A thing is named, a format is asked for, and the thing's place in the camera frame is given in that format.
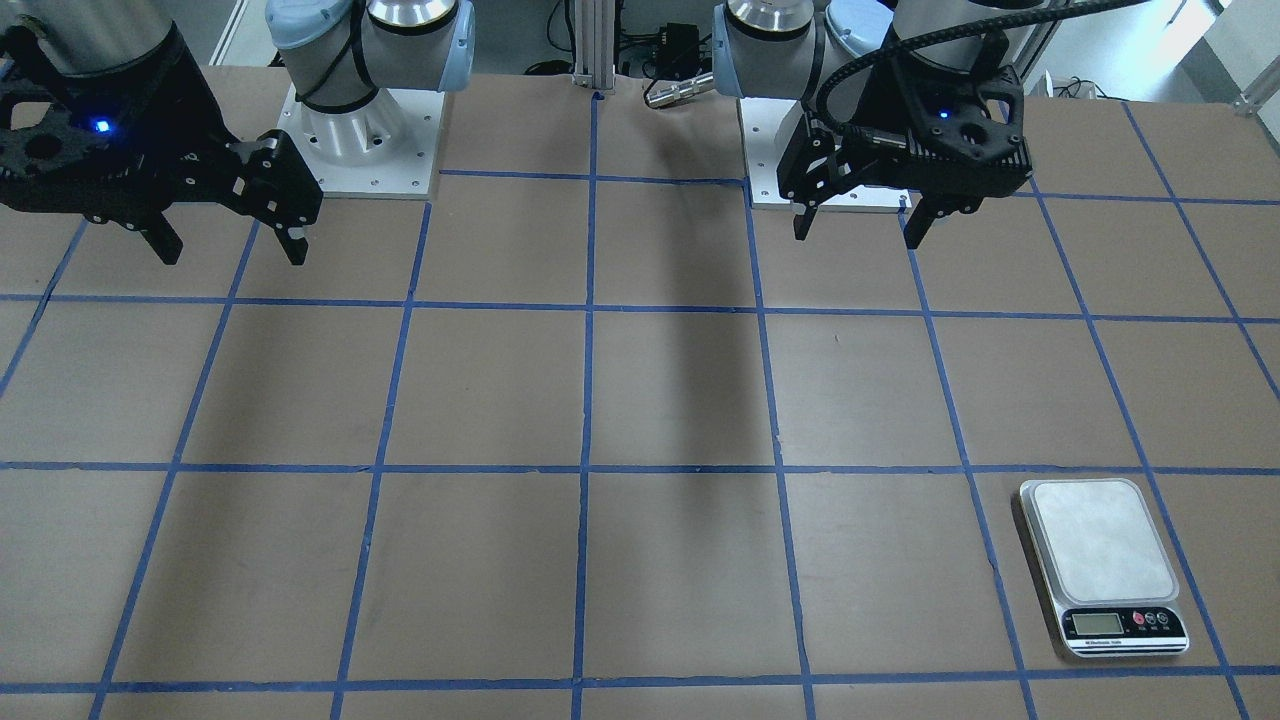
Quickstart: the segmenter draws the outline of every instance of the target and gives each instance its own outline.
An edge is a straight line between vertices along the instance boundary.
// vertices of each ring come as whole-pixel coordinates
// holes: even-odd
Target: white wall
[[[1280,1],[1235,0],[1204,33],[1204,42],[1235,85],[1249,85],[1280,55]],[[1271,135],[1280,137],[1280,97],[1272,97],[1261,115]]]

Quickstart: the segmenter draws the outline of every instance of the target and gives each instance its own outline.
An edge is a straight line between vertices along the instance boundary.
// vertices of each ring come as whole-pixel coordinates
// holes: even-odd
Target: scale platform
[[[1066,650],[1080,657],[1187,652],[1178,578],[1138,486],[1029,480],[1019,500]]]

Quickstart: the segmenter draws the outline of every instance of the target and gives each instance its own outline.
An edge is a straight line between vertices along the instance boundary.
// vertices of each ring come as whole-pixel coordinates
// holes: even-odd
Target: blue joint cover
[[[737,81],[733,53],[728,46],[728,26],[724,23],[724,5],[716,5],[712,28],[712,69],[716,73],[716,91],[726,97],[746,97]]]
[[[440,76],[440,92],[458,92],[471,83],[471,61],[476,54],[475,28],[476,17],[471,0],[462,0],[453,24],[453,38],[449,41],[449,56],[444,60],[444,73]]]
[[[827,8],[831,37],[855,58],[879,49],[891,24],[893,10],[877,0],[831,0]]]
[[[342,22],[352,0],[268,0],[266,27],[279,50],[314,41]]]

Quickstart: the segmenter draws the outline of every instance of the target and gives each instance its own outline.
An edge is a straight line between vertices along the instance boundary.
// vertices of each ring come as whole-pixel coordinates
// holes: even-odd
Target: floor
[[[279,69],[210,70],[233,129]],[[1280,717],[1280,160],[1030,104],[1037,179],[904,250],[751,211],[736,109],[453,97],[433,204],[292,268],[0,219],[0,717]],[[1190,651],[1055,651],[1012,497],[1139,483]]]
[[[1210,3],[1153,0],[1066,20],[1029,74],[1033,78],[1046,72],[1062,79],[1080,77],[1098,83],[1114,97],[1203,102],[1179,63],[1217,18]]]

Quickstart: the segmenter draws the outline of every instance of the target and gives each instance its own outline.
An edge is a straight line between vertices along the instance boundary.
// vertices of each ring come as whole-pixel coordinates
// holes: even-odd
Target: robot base
[[[294,138],[325,197],[430,200],[440,145],[444,94],[428,90],[387,92],[403,113],[407,135],[388,146],[385,154],[370,152],[364,159],[352,158],[355,163],[338,164],[334,158],[319,152],[308,141],[312,123],[307,122],[305,113],[310,110],[294,100],[296,90],[289,86],[276,124]],[[339,124],[351,129],[358,123],[334,123],[334,127]]]
[[[759,210],[792,210],[792,204],[778,192],[778,161],[791,140],[799,118],[799,102],[769,97],[744,97],[739,104],[742,123],[742,150],[751,178],[751,206]],[[897,213],[911,195],[891,187],[859,186],[846,195],[837,195],[822,205],[835,213]]]

